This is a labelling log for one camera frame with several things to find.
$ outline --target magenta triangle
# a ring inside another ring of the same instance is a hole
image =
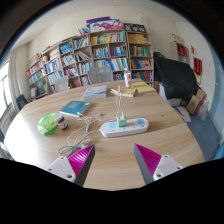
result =
[[[142,158],[150,174],[153,176],[162,156],[142,145],[135,145],[137,146],[140,154],[142,155]]]
[[[75,172],[76,177],[79,175],[80,170],[82,169],[90,151],[92,150],[93,145],[88,146],[78,152],[75,152],[68,157],[68,161]]]

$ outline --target white power strip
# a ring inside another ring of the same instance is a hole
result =
[[[145,118],[137,118],[127,120],[126,127],[118,127],[117,122],[104,123],[100,130],[104,137],[110,138],[146,132],[148,127],[149,122]]]

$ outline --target notebook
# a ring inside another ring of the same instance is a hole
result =
[[[92,100],[107,97],[107,85],[88,88],[83,94],[83,100]]]
[[[134,82],[132,86],[137,89],[138,93],[151,93],[156,92],[154,88],[147,85],[145,82]]]
[[[135,88],[126,88],[124,86],[120,87],[121,96],[134,97],[136,93]],[[111,93],[118,95],[118,87],[112,88]]]
[[[79,117],[80,115],[78,115],[77,112],[83,114],[91,105],[92,105],[91,102],[70,101],[59,112],[62,114]]]

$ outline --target green bag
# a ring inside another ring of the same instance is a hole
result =
[[[48,113],[44,117],[42,117],[37,124],[37,130],[42,134],[46,134],[52,131],[57,125],[57,121],[55,120],[56,113]]]

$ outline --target chair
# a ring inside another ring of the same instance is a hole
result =
[[[22,110],[22,108],[28,104],[28,101],[26,100],[26,98],[24,97],[23,94],[21,94],[19,97],[16,98],[16,103],[19,107],[19,110]]]
[[[15,161],[2,142],[0,142],[0,158]]]
[[[55,87],[55,93],[59,93],[59,92],[68,90],[69,89],[69,87],[68,87],[68,76],[65,75],[65,76],[63,76],[59,79],[56,79],[54,87]]]
[[[93,84],[114,81],[110,66],[89,70],[88,76]]]

